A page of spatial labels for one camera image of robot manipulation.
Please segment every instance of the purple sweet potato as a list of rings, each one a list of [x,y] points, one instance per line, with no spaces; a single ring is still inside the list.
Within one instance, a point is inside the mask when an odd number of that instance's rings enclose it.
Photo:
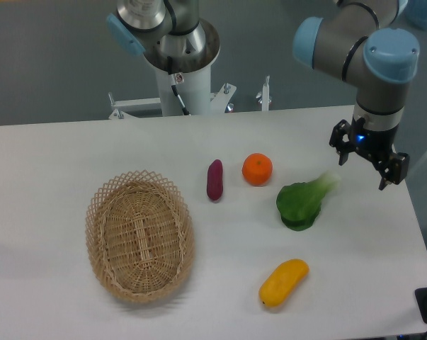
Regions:
[[[222,162],[219,159],[208,167],[207,196],[214,202],[222,196]]]

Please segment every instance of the white cylindrical pedestal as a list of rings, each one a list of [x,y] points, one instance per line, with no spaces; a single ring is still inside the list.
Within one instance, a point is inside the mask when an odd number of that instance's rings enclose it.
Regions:
[[[191,115],[210,114],[210,76],[213,62],[214,60],[198,71],[183,73],[184,82],[177,84],[178,94]],[[152,68],[156,74],[163,116],[183,115],[180,103],[171,88],[172,76],[154,66]]]

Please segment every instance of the blue joint cap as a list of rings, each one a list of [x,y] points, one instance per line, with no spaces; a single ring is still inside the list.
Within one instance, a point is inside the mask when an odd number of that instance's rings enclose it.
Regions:
[[[109,31],[113,35],[115,41],[125,51],[131,55],[141,55],[145,52],[144,46],[141,45],[139,40],[120,22],[120,20],[114,15],[110,14],[106,23],[108,24]]]
[[[293,57],[311,68],[314,68],[315,40],[322,20],[323,18],[313,16],[306,19],[297,29],[293,39]]]
[[[363,56],[366,66],[377,78],[405,84],[416,75],[419,42],[406,30],[383,28],[368,38]]]
[[[399,0],[399,11],[397,12],[397,16],[402,14],[408,2],[409,0]]]

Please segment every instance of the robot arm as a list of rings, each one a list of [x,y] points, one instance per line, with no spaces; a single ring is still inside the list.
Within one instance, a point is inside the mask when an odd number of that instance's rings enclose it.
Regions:
[[[108,26],[121,45],[139,46],[136,55],[151,49],[165,35],[185,35],[198,24],[198,0],[119,0],[117,11],[108,17]],[[135,39],[122,42],[121,25]]]
[[[342,120],[330,145],[343,165],[356,152],[371,162],[382,180],[399,184],[409,155],[393,152],[406,95],[416,74],[419,44],[405,30],[384,28],[404,10],[402,0],[338,1],[332,21],[308,18],[293,43],[295,59],[358,88],[351,124]]]

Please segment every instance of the gray floor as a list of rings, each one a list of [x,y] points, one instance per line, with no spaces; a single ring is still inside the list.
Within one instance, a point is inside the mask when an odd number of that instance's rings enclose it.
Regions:
[[[109,91],[116,100],[157,97],[144,60],[126,55],[106,30],[114,6],[114,0],[0,3],[0,125],[106,119]],[[297,27],[309,16],[334,16],[332,1],[202,0],[200,8],[221,38],[212,90],[226,81],[238,86],[236,111],[259,109],[254,97],[267,74],[272,109],[354,103],[354,88],[292,58]],[[404,16],[394,27],[409,30],[421,44],[396,139],[396,148],[415,164],[427,150],[427,32]],[[407,183],[427,246],[427,162]]]

